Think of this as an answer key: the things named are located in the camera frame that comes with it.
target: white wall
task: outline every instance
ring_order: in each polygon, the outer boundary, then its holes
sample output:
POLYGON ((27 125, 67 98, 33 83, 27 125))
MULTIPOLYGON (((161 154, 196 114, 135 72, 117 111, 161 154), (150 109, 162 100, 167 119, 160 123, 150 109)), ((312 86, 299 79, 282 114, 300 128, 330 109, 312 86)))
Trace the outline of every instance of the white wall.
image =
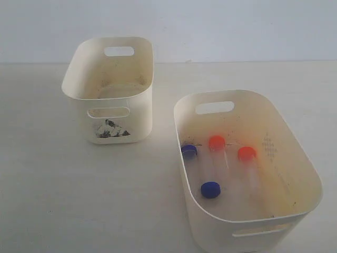
POLYGON ((157 62, 337 59, 335 0, 2 0, 0 62, 68 62, 96 36, 150 39, 157 62))

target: cream-colored bin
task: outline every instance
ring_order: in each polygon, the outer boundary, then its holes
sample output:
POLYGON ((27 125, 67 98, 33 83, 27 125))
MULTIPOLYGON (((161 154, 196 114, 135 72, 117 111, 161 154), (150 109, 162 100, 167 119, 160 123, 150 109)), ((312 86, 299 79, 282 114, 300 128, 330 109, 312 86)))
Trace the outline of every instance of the cream-colored bin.
POLYGON ((322 185, 313 165, 273 104, 265 97, 243 90, 188 95, 174 108, 180 148, 204 143, 214 134, 228 143, 242 143, 256 149, 262 174, 266 205, 273 216, 263 219, 230 220, 202 207, 202 199, 191 192, 197 179, 186 173, 182 155, 181 176, 195 241, 210 253, 260 252, 274 247, 320 202, 322 185), (197 114, 200 104, 231 101, 229 112, 197 114))
POLYGON ((152 80, 148 40, 94 38, 76 50, 62 90, 86 139, 97 144, 136 142, 152 129, 152 80), (106 50, 117 54, 107 55, 106 50))

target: white plastic bin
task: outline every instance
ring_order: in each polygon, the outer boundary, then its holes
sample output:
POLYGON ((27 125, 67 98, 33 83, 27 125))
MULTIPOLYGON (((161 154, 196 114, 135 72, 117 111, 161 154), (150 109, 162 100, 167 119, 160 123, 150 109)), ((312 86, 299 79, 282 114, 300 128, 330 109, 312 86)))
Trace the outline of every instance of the white plastic bin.
MULTIPOLYGON (((186 171, 180 156, 192 234, 207 252, 268 250, 319 204, 318 174, 265 97, 243 90, 191 94, 177 102, 174 118, 179 151, 182 145, 203 145, 210 136, 222 135, 233 147, 253 147, 259 157, 264 204, 256 208, 249 201, 237 206, 226 190, 215 199, 203 199, 195 187, 198 173, 186 171)), ((235 166, 233 159, 229 162, 235 166)))
POLYGON ((152 81, 153 50, 148 40, 94 38, 76 50, 62 90, 89 141, 136 142, 152 129, 152 81))

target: blue cap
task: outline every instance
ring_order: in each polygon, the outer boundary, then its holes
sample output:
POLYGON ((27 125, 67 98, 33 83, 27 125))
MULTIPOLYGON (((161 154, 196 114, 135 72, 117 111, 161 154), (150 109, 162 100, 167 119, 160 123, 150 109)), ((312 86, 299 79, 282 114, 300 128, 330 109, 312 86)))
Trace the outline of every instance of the blue cap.
POLYGON ((221 193, 220 185, 217 182, 206 182, 201 186, 201 194, 207 199, 214 199, 221 193))
POLYGON ((192 159, 197 155, 197 149, 194 145, 188 144, 181 147, 181 153, 183 154, 184 159, 192 159))

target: white table surface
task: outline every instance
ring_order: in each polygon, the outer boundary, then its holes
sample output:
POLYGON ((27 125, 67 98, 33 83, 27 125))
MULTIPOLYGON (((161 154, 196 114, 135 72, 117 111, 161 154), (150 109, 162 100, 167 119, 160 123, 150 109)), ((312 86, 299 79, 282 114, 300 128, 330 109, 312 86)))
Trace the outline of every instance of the white table surface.
POLYGON ((248 89, 279 109, 323 181, 320 205, 272 251, 337 251, 337 62, 157 64, 151 135, 94 145, 61 91, 67 64, 0 65, 0 252, 202 252, 190 233, 173 106, 248 89))

